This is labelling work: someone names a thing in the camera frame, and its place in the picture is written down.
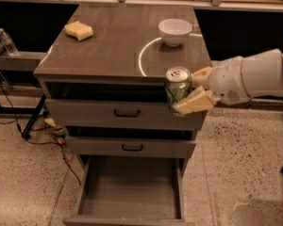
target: gray cabinet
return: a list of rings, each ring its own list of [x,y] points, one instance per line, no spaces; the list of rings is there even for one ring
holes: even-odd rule
[[[157,39],[158,23],[174,17],[196,23],[190,6],[80,4],[70,22],[93,26],[94,37],[78,42],[63,30],[35,71],[67,144],[84,158],[66,225],[190,225],[181,177],[206,112],[172,115],[164,76],[210,60],[199,30],[176,48]]]

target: cable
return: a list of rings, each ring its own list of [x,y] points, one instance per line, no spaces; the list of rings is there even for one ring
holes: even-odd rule
[[[48,144],[54,144],[54,145],[58,145],[61,148],[62,151],[62,155],[63,155],[63,160],[65,162],[65,164],[67,165],[67,167],[69,168],[69,170],[72,172],[72,174],[75,176],[76,180],[78,181],[78,184],[81,186],[81,181],[79,180],[78,176],[76,175],[76,173],[74,172],[74,170],[72,169],[72,167],[70,166],[70,164],[67,161],[67,158],[65,156],[63,147],[61,144],[59,144],[58,142],[55,141],[48,141],[48,142],[33,142],[33,141],[29,141],[28,139],[25,138],[25,140],[33,145],[48,145]]]
[[[67,161],[67,158],[65,156],[64,150],[62,145],[59,144],[59,147],[61,148],[62,154],[63,154],[63,160],[66,163],[67,167],[69,168],[69,170],[73,173],[73,175],[75,176],[76,180],[78,181],[78,184],[81,186],[81,181],[79,180],[78,176],[76,175],[76,173],[73,171],[72,167],[70,166],[70,164]]]
[[[39,131],[48,129],[49,127],[50,127],[50,126],[45,125],[44,127],[38,128],[38,129],[33,129],[33,128],[31,128],[30,131],[39,132]]]
[[[0,85],[0,89],[2,90],[3,94],[5,95],[5,97],[7,98],[8,102],[10,103],[11,107],[13,108],[13,104],[12,104],[12,102],[10,101],[10,99],[9,99],[8,95],[6,94],[6,92],[3,90],[3,86],[2,86],[2,85]],[[16,113],[15,113],[15,121],[16,121],[16,123],[17,123],[17,129],[18,129],[18,131],[19,131],[20,133],[22,133],[22,129],[21,129],[21,126],[20,126],[20,124],[19,124],[19,122],[18,122],[18,116],[17,116]]]
[[[12,124],[12,123],[14,123],[14,122],[16,122],[16,119],[13,120],[13,121],[8,121],[8,122],[0,122],[0,124]]]

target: sponge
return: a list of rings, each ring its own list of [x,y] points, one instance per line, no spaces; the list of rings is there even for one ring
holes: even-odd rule
[[[93,36],[92,28],[79,21],[67,24],[64,27],[68,35],[76,37],[79,41]]]
[[[205,90],[202,86],[191,92],[191,94],[173,105],[173,108],[181,114],[204,111],[212,109],[219,98],[211,90]]]

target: green soda can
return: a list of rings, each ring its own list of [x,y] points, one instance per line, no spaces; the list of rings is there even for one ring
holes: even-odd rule
[[[184,116],[173,108],[173,104],[186,98],[191,92],[191,74],[189,70],[184,67],[169,69],[166,73],[164,86],[171,113],[178,117]]]

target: plastic bottle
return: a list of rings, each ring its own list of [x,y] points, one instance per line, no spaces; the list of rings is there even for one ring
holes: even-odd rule
[[[0,28],[0,40],[3,45],[6,47],[9,56],[17,56],[19,55],[18,49],[12,41],[8,32],[6,32],[3,28]]]

